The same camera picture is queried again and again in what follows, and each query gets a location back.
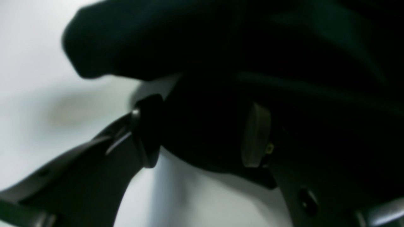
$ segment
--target hole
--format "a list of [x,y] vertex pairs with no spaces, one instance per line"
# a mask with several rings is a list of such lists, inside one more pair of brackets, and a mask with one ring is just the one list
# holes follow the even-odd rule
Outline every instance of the hole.
[[51,172],[51,171],[50,171],[49,169],[44,169],[44,170],[41,170],[41,171],[38,173],[38,176],[40,176],[40,177],[46,177],[47,175],[49,175],[50,172]]
[[315,216],[318,212],[318,205],[314,198],[314,194],[308,189],[299,191],[300,205],[309,216]]

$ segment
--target black plastic piece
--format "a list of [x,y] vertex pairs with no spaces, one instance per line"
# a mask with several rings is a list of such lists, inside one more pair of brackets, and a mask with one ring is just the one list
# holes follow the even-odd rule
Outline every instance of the black plastic piece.
[[0,219],[20,227],[112,227],[132,177],[158,158],[161,96],[139,102],[136,111],[142,117],[121,117],[0,192]]

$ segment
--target white surface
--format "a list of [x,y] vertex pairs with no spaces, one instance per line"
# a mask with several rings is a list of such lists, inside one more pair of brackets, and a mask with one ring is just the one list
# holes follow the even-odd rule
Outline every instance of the white surface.
[[[0,1],[0,190],[81,144],[125,114],[139,81],[83,80],[60,37],[88,0]],[[170,79],[135,99],[161,91]],[[289,227],[278,190],[207,173],[166,151],[131,182],[117,227]]]

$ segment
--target black fabric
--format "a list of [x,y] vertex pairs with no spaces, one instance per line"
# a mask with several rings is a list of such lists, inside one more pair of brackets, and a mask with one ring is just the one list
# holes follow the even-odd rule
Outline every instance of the black fabric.
[[86,78],[152,80],[237,59],[243,0],[107,0],[82,8],[63,46]]
[[77,13],[63,46],[85,78],[231,67],[385,95],[404,86],[400,9],[378,0],[107,0]]
[[[274,187],[267,173],[247,172],[239,159],[233,111],[240,94],[230,84],[236,72],[248,71],[260,73],[257,81],[244,78],[237,87],[278,111],[307,137],[302,140],[316,137],[298,127],[314,125],[304,115],[353,132],[351,139],[365,141],[356,153],[364,156],[364,144],[373,144],[366,162],[381,163],[378,179],[393,182],[401,174],[404,125],[402,6],[394,0],[107,0],[77,13],[63,46],[84,78],[153,80],[192,72],[165,102],[163,145],[195,166]],[[330,145],[336,137],[327,128],[322,141]],[[385,149],[388,155],[379,158]],[[404,182],[391,188],[398,194]]]

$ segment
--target white background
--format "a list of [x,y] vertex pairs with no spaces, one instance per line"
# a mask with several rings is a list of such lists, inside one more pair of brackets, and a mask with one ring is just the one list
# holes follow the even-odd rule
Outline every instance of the white background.
[[[166,94],[172,85],[173,77],[150,84],[113,76],[81,79],[60,38],[74,13],[88,3],[0,0],[0,190],[91,139],[130,109],[133,94],[135,99]],[[196,169],[162,150],[157,166],[132,180],[115,226],[292,224],[278,189]]]

